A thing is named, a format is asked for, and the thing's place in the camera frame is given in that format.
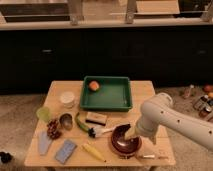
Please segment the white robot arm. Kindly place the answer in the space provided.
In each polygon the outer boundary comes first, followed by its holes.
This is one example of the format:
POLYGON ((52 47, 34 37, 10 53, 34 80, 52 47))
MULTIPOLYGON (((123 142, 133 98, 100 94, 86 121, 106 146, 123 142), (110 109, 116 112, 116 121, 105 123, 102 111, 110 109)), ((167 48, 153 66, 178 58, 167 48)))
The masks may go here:
POLYGON ((126 140, 142 136, 155 142, 158 127, 163 125, 213 151, 213 124, 174 110, 173 99, 167 93, 145 100, 140 112, 136 124, 125 132, 126 140))

